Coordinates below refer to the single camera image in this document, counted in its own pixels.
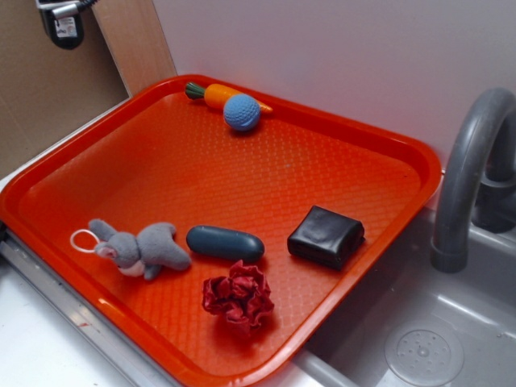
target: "blue knitted ball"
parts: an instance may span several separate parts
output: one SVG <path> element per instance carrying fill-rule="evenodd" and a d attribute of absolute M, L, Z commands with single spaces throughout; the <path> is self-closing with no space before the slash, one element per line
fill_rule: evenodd
<path fill-rule="evenodd" d="M 260 105 L 247 94 L 236 94 L 224 105 L 224 121 L 236 131 L 250 131 L 260 120 Z"/>

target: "sink drain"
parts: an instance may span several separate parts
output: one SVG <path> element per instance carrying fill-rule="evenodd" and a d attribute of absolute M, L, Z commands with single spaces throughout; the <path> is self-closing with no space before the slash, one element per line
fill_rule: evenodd
<path fill-rule="evenodd" d="M 407 322 L 385 342 L 389 367 L 402 380 L 419 387 L 438 387 L 462 369 L 464 351 L 451 330 L 437 323 Z"/>

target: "toy carrot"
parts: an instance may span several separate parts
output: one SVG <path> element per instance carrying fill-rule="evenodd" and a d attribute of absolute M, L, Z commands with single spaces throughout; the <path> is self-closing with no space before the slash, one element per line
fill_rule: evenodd
<path fill-rule="evenodd" d="M 223 109 L 229 98 L 236 94 L 242 94 L 241 91 L 232 89 L 225 85 L 219 85 L 218 83 L 214 83 L 204 88 L 193 82 L 186 85 L 185 93 L 190 99 L 204 98 L 204 101 L 208 106 L 216 109 Z M 273 112 L 272 107 L 265 105 L 263 102 L 257 102 L 258 105 L 260 105 L 260 111 L 263 114 L 270 114 Z"/>

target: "gray sink basin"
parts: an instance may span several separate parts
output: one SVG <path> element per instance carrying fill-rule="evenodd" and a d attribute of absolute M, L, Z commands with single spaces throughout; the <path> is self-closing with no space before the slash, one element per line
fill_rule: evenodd
<path fill-rule="evenodd" d="M 334 384 L 516 386 L 516 243 L 472 227 L 467 268 L 440 273 L 432 227 L 424 210 L 306 344 Z"/>

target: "gray bunny toy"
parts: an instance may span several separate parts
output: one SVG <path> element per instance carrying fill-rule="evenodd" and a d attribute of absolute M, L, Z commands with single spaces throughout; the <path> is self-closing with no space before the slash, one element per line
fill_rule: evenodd
<path fill-rule="evenodd" d="M 137 236 L 118 232 L 101 219 L 90 221 L 89 229 L 104 241 L 95 246 L 95 252 L 102 258 L 113 260 L 126 276 L 144 275 L 147 281 L 151 281 L 163 266 L 181 271 L 192 263 L 188 253 L 174 242 L 176 228 L 171 223 L 151 224 Z"/>

